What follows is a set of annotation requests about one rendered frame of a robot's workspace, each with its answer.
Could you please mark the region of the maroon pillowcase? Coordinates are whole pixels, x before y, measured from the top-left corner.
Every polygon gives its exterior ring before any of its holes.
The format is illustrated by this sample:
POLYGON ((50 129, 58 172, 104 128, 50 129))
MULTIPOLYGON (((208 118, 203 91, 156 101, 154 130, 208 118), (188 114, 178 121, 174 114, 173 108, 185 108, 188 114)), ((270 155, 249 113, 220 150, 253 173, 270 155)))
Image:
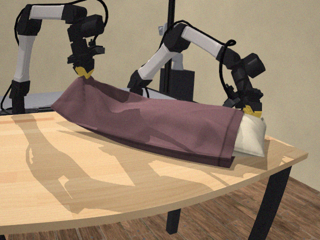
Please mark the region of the maroon pillowcase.
POLYGON ((88 131, 143 151, 230 168, 244 110, 147 98, 77 77, 50 106, 88 131))

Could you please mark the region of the cream pillow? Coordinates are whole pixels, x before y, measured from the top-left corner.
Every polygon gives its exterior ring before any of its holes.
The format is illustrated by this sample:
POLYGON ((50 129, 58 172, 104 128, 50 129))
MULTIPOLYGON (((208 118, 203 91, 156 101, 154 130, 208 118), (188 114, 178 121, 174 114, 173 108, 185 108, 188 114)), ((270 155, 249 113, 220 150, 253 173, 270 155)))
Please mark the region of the cream pillow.
POLYGON ((234 144, 234 157, 265 157, 266 123, 259 118, 243 113, 234 144))

